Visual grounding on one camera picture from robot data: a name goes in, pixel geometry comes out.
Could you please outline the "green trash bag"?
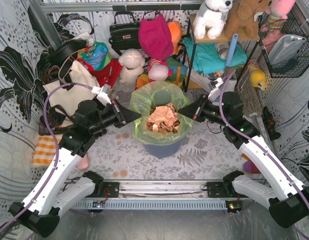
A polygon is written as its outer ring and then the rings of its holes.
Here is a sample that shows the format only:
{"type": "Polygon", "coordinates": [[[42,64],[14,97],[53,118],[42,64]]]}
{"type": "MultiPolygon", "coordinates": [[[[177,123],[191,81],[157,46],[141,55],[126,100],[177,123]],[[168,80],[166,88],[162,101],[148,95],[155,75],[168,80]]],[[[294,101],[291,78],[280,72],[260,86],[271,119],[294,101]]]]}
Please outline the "green trash bag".
{"type": "Polygon", "coordinates": [[[181,114],[178,115],[180,125],[177,133],[162,134],[146,129],[150,110],[169,103],[172,103],[178,111],[188,106],[190,100],[177,85],[165,81],[150,82],[132,92],[129,109],[141,114],[141,117],[134,121],[134,138],[136,141],[145,145],[167,146],[183,139],[190,132],[193,127],[193,120],[181,114]]]}

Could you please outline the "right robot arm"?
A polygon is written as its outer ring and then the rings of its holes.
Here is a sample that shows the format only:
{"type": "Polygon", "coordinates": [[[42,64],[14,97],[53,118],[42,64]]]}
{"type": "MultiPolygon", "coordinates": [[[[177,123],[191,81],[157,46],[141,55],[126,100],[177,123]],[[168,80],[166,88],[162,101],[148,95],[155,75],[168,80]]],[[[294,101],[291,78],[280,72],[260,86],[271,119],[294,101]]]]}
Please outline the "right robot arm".
{"type": "Polygon", "coordinates": [[[256,201],[285,229],[309,215],[309,186],[282,164],[257,128],[243,117],[243,103],[236,92],[225,92],[219,105],[202,94],[178,113],[196,122],[208,120],[221,125],[225,138],[254,163],[270,184],[267,187],[236,170],[223,178],[229,195],[237,193],[256,201]]]}

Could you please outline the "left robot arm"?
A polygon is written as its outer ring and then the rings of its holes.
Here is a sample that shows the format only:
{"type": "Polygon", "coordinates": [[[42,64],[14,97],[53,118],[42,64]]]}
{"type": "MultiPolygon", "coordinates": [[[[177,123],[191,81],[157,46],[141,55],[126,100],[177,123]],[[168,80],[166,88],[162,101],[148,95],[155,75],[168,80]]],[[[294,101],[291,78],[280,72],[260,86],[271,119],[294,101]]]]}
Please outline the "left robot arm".
{"type": "Polygon", "coordinates": [[[104,109],[94,100],[80,102],[74,122],[63,134],[46,172],[23,201],[11,205],[9,212],[41,237],[51,235],[60,218],[77,202],[106,192],[103,177],[93,171],[85,172],[72,187],[60,192],[69,174],[95,143],[95,135],[109,126],[121,128],[140,117],[140,113],[123,107],[115,99],[104,109]]]}

